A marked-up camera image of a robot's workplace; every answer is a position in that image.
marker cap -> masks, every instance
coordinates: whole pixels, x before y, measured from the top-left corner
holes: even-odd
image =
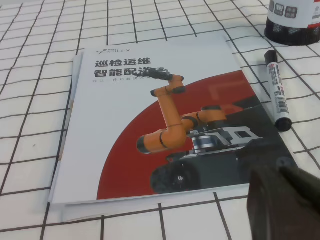
[[[265,63],[268,66],[270,63],[278,63],[277,52],[274,50],[267,51],[264,55]]]
[[[292,121],[290,118],[283,117],[278,119],[274,126],[279,130],[279,132],[287,132],[292,127]]]

black marker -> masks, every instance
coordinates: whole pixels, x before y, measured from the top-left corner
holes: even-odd
[[[273,106],[274,125],[280,132],[291,129],[290,119],[284,86],[280,77],[277,52],[268,51],[265,55],[266,71],[270,86],[270,98]]]

orange robotic arm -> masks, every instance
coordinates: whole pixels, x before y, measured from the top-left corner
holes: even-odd
[[[185,144],[187,134],[171,97],[171,94],[185,92],[183,79],[182,76],[170,74],[168,77],[169,86],[151,91],[151,95],[158,98],[166,129],[141,136],[136,143],[140,152],[144,154],[157,153],[168,149],[176,149]]]
[[[196,128],[198,125],[226,119],[226,116],[218,106],[202,108],[199,112],[186,114],[181,118],[171,94],[181,94],[186,91],[182,83],[184,77],[158,72],[154,68],[150,69],[152,72],[149,75],[143,75],[143,77],[150,76],[169,82],[168,86],[151,91],[151,95],[158,98],[166,129],[141,136],[136,143],[141,153],[158,153],[180,148],[186,142],[186,132]]]

grid tablecloth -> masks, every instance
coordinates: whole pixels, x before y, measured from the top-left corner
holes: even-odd
[[[300,168],[320,177],[320,43],[264,36],[268,0],[46,0],[0,8],[0,240],[249,240],[248,188],[61,223],[47,203],[68,130],[72,60],[85,48],[225,35],[271,112],[264,53],[276,50]]]

red semicircle graphic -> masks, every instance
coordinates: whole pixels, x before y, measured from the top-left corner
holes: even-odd
[[[174,94],[172,98],[179,114],[184,115],[200,111],[204,106],[220,105],[224,110],[223,106],[254,95],[240,70],[187,85],[185,93]],[[227,115],[236,110],[225,108],[224,111]],[[152,172],[157,167],[167,164],[166,156],[193,148],[192,141],[187,138],[185,145],[179,149],[153,154],[143,154],[137,150],[136,143],[139,137],[165,128],[166,123],[158,102],[150,105],[126,127],[105,161],[97,200],[156,194],[150,186]]]

